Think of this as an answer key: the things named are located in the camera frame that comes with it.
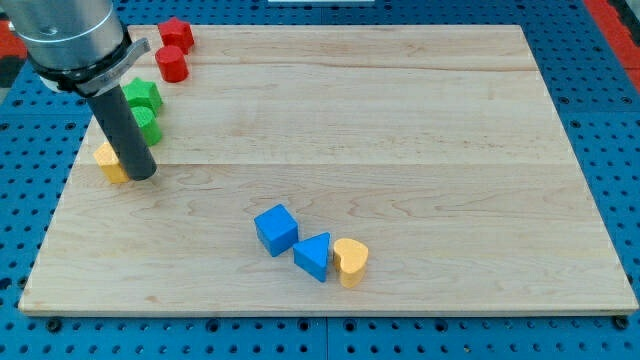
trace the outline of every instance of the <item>yellow block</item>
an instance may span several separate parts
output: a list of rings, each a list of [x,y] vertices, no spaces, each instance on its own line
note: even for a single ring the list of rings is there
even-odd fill
[[[352,288],[362,280],[367,270],[369,249],[353,239],[338,239],[333,244],[333,266],[338,270],[340,284]]]
[[[108,142],[102,144],[93,153],[93,157],[100,165],[100,169],[112,184],[120,184],[129,181],[129,175],[124,171],[120,160]]]

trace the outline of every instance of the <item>green block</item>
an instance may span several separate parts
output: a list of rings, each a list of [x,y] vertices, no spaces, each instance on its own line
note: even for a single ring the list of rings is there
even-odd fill
[[[158,92],[158,87],[153,81],[135,78],[131,83],[125,85],[122,90],[130,107],[146,106],[153,111],[153,115],[158,115],[158,109],[162,105],[162,98]]]
[[[133,113],[133,117],[136,118],[136,122],[138,123],[140,131],[142,131],[142,136],[147,146],[157,144],[158,141],[162,139],[162,131],[160,131],[153,111],[146,106],[136,106],[131,108],[131,112]]]

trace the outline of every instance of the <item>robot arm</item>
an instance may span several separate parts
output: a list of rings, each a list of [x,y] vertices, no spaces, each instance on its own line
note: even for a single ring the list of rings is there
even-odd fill
[[[87,98],[129,177],[153,175],[156,163],[119,84],[149,43],[131,42],[111,0],[0,0],[0,6],[43,82]]]

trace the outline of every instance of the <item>blue pegboard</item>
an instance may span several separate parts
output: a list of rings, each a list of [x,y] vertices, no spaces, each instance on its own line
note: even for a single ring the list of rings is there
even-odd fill
[[[129,24],[519,24],[636,294],[640,98],[580,1],[120,0]],[[640,358],[640,316],[535,319],[49,319],[17,301],[89,109],[25,66],[0,106],[0,358]]]

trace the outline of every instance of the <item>wood grain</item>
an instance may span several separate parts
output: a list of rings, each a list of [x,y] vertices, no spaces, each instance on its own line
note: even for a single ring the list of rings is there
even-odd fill
[[[109,185],[87,131],[20,308],[63,316],[622,314],[637,301],[519,27],[194,27],[158,82],[158,173]],[[154,27],[134,27],[159,46]],[[252,219],[370,250],[343,289]]]

